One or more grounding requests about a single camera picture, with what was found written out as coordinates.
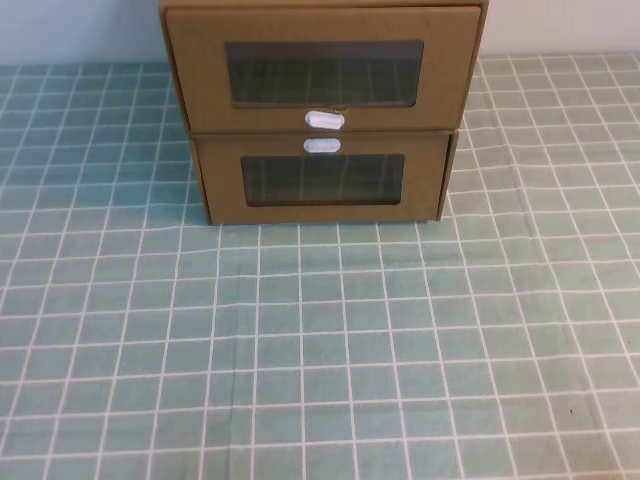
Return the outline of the cyan checkered tablecloth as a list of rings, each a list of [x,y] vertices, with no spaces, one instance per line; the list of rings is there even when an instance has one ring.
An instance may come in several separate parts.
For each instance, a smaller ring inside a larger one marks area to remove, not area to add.
[[[207,223],[163,63],[1,70],[5,479],[635,479],[639,56],[484,57],[438,222]]]

